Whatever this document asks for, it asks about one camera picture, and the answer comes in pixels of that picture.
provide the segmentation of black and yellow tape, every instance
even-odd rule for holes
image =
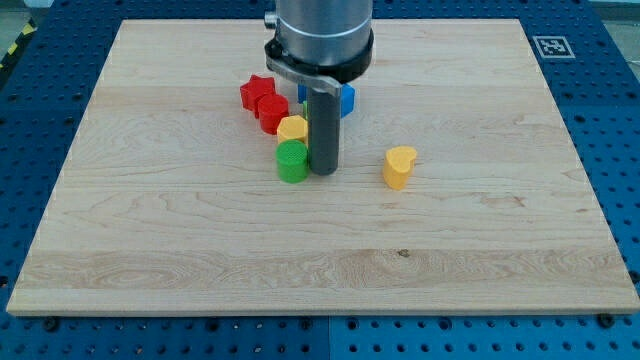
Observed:
[[[35,35],[36,30],[38,30],[38,28],[35,22],[33,19],[30,19],[22,28],[18,38],[9,46],[7,53],[2,57],[2,61],[0,61],[0,90],[2,90],[9,80],[9,76],[11,76],[14,67],[20,57],[22,57],[27,45]]]

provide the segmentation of metal cylinder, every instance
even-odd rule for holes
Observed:
[[[309,114],[309,168],[317,175],[338,168],[340,146],[340,97],[307,89]]]
[[[372,0],[276,0],[276,38],[302,62],[338,65],[366,48],[372,11]]]

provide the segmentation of blue perforated surface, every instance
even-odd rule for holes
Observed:
[[[530,40],[564,36],[574,60],[536,56],[627,266],[640,271],[640,85],[588,4],[380,0],[374,6],[378,18],[519,18]],[[255,0],[56,1],[0,93],[3,309],[121,19],[260,18],[264,8]],[[0,358],[640,358],[640,316],[614,320],[608,328],[594,316],[57,323],[2,312]]]

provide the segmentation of wood grain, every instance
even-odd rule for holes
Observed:
[[[249,75],[268,73],[260,22],[123,22],[8,311],[637,311],[519,22],[374,30],[338,172],[290,185],[240,104]],[[402,192],[381,176],[398,145],[419,153]]]

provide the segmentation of green block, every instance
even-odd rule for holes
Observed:
[[[280,143],[276,149],[280,180],[295,184],[306,179],[309,175],[308,156],[306,145],[298,140],[287,140]]]

